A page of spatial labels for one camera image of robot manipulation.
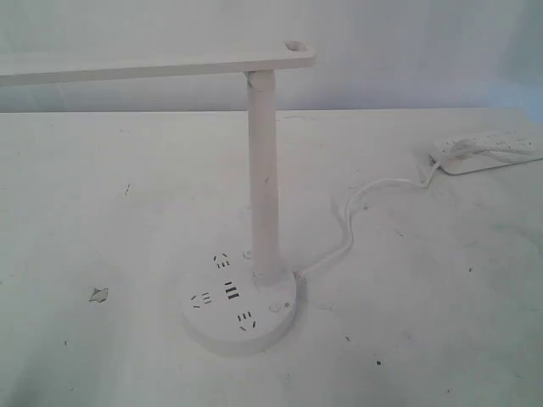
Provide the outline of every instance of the power strip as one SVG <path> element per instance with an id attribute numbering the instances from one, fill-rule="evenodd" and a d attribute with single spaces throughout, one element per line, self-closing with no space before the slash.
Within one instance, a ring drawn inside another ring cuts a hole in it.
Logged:
<path id="1" fill-rule="evenodd" d="M 484 131 L 473 134 L 463 134 L 434 142 L 430 155 L 435 161 L 442 163 L 441 169 L 451 175 L 457 176 L 468 172 L 503 167 L 521 162 L 506 163 L 483 154 L 469 154 L 462 158 L 445 159 L 449 156 L 453 146 L 460 141 L 469 140 L 477 146 L 487 148 L 505 148 L 511 150 L 524 150 L 529 155 L 509 154 L 507 152 L 495 153 L 504 158 L 519 160 L 522 163 L 543 159 L 543 131 L 537 130 L 502 130 Z"/>

